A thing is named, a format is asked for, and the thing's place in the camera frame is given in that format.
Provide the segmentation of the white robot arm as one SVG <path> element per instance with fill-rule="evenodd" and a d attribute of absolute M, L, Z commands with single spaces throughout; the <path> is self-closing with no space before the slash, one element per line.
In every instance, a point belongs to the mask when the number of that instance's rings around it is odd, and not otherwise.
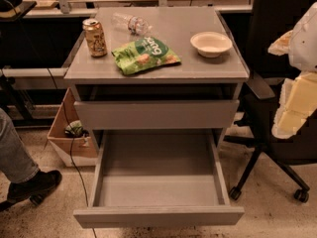
<path fill-rule="evenodd" d="M 314 3 L 294 28 L 268 48 L 272 55 L 288 55 L 289 64 L 299 70 L 286 78 L 279 95 L 271 133 L 275 138 L 294 136 L 317 110 L 317 3 Z"/>

